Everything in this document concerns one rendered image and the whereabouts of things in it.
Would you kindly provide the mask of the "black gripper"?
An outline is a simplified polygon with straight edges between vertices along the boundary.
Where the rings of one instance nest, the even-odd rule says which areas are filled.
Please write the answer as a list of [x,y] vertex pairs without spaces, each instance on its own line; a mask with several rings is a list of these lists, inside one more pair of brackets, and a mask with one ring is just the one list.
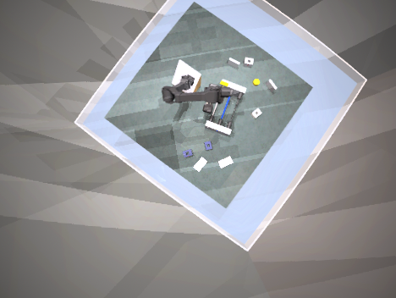
[[[210,84],[209,86],[217,86],[217,85],[215,85],[215,84]],[[205,103],[205,104],[204,104],[204,107],[203,107],[203,109],[202,109],[202,111],[203,111],[203,112],[206,112],[206,113],[212,113],[212,110],[213,110],[213,105],[212,105],[212,103]]]

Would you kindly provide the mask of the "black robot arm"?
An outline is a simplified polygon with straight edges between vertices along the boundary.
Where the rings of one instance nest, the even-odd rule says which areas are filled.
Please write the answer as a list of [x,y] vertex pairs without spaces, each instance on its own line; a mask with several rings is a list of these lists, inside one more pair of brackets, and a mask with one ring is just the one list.
[[210,103],[222,103],[225,97],[230,97],[230,86],[209,86],[203,92],[181,93],[182,90],[189,90],[193,86],[195,77],[191,75],[181,76],[180,82],[174,86],[164,86],[162,88],[162,101],[165,103],[205,101]]

